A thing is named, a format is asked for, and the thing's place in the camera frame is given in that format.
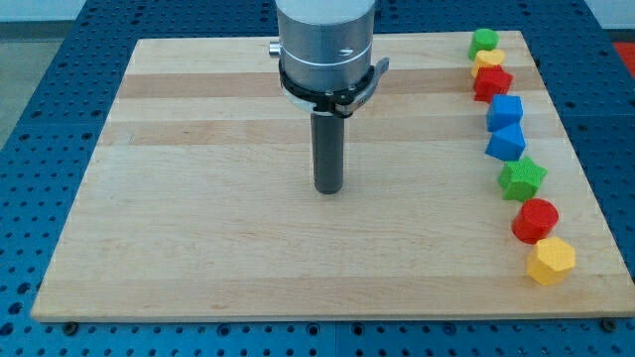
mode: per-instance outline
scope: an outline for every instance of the yellow hexagon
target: yellow hexagon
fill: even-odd
[[[538,241],[527,256],[527,274],[540,285],[561,283],[575,267],[575,249],[560,237]]]

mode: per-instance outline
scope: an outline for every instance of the wood grain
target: wood grain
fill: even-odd
[[[280,92],[269,39],[142,40],[32,310],[42,321],[623,316],[635,289],[518,32],[500,48],[523,97],[540,197],[576,248],[561,285],[483,154],[469,33],[376,36],[391,70],[347,120],[345,184],[312,184],[308,114]]]

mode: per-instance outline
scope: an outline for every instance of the metal cylinder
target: metal cylinder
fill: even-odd
[[[277,0],[280,61],[301,87],[327,92],[368,71],[375,0]]]
[[[333,194],[341,189],[344,170],[344,120],[311,114],[316,189]]]

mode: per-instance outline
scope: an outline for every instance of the blue block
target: blue block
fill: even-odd
[[[517,161],[525,151],[525,136],[520,124],[514,123],[492,133],[485,154],[502,161]]]
[[[516,95],[495,94],[487,110],[487,131],[495,132],[523,117],[523,102]]]

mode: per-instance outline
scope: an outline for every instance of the green block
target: green block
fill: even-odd
[[[532,198],[538,192],[547,172],[547,169],[534,164],[530,157],[505,162],[498,177],[498,184],[503,187],[503,199],[524,202]]]
[[[470,60],[476,58],[476,53],[481,50],[492,51],[498,45],[498,34],[489,29],[478,29],[472,35],[472,42],[469,44],[467,56]]]

